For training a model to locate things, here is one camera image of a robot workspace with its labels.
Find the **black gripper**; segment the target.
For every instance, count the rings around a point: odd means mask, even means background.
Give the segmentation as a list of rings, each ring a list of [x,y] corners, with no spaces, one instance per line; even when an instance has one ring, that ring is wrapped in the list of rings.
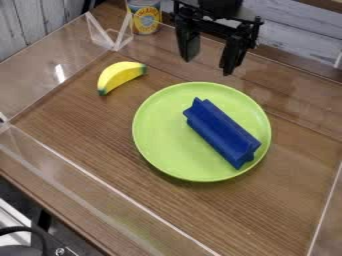
[[[172,0],[173,22],[179,53],[189,62],[200,50],[200,32],[224,37],[245,34],[257,38],[263,18],[243,6],[244,0]],[[245,40],[232,35],[227,38],[219,67],[223,75],[232,74],[245,56]]]

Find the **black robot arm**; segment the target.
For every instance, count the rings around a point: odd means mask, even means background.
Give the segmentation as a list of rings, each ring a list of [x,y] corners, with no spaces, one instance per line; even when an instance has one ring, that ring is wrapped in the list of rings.
[[[171,14],[179,54],[189,62],[200,51],[200,34],[225,41],[219,68],[231,75],[241,64],[245,53],[256,48],[260,26],[264,21],[243,0],[172,0]]]

